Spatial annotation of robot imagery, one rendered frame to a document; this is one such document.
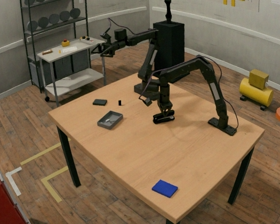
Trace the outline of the blue flat rectangular block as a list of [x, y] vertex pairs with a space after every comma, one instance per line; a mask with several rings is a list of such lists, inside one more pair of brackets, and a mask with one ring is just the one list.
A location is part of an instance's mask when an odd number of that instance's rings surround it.
[[159, 180], [153, 187], [153, 191], [166, 196], [168, 198], [171, 198], [171, 196], [178, 190], [177, 186], [174, 186], [168, 182], [165, 182], [163, 180]]

